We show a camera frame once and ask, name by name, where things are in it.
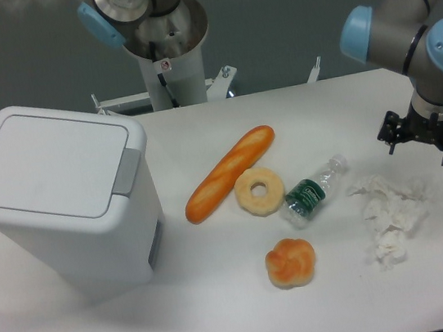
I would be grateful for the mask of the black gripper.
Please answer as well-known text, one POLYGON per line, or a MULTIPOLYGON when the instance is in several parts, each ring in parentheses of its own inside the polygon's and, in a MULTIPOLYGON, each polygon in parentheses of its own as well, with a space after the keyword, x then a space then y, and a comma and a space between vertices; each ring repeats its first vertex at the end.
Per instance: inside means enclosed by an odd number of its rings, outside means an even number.
POLYGON ((415 112, 409 112, 402 119, 393 111, 388 111, 379 129, 377 140, 389 147, 390 155, 393 155, 396 145, 410 141, 418 141, 427 144, 438 144, 438 149, 443 153, 443 120, 438 113, 432 113, 429 118, 415 112))

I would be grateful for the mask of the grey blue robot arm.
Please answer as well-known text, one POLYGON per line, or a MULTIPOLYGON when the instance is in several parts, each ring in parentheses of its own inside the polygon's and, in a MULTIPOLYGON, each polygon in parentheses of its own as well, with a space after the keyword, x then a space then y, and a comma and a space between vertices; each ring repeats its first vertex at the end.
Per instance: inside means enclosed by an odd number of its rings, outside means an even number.
MULTIPOLYGON (((340 36, 342 54, 408 76, 414 93, 405 117, 388 113, 378 139, 391 148, 422 142, 443 154, 443 19, 427 25, 438 0, 382 0, 354 8, 340 36)), ((235 69, 204 76, 206 11, 195 0, 89 0, 78 18, 107 47, 137 59, 155 110, 225 98, 235 69)))

